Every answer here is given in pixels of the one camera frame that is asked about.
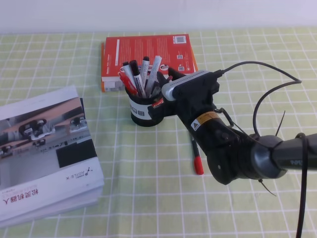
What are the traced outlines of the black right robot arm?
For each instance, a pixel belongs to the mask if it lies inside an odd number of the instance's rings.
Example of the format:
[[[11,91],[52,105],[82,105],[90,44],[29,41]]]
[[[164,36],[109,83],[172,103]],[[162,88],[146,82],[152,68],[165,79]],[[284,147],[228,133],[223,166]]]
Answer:
[[[317,168],[315,134],[282,140],[275,135],[250,136],[225,124],[213,104],[222,70],[169,73],[174,80],[163,86],[162,103],[149,106],[152,119],[176,115],[207,157],[213,177],[221,184],[235,179],[277,179],[287,170]]]

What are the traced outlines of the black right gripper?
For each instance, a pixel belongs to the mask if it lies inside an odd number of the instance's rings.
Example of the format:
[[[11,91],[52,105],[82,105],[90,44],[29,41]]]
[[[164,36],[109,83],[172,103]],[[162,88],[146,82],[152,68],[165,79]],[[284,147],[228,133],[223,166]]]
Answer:
[[[168,69],[168,75],[172,75],[172,81],[186,76],[173,68]],[[152,105],[148,110],[152,119],[155,116],[178,116],[206,154],[213,177],[227,185],[237,177],[231,160],[236,155],[233,145],[239,136],[215,112],[213,95],[219,91],[217,79],[222,75],[223,70],[217,70],[196,83],[176,88],[173,92],[175,101],[168,101],[163,96],[162,104]]]

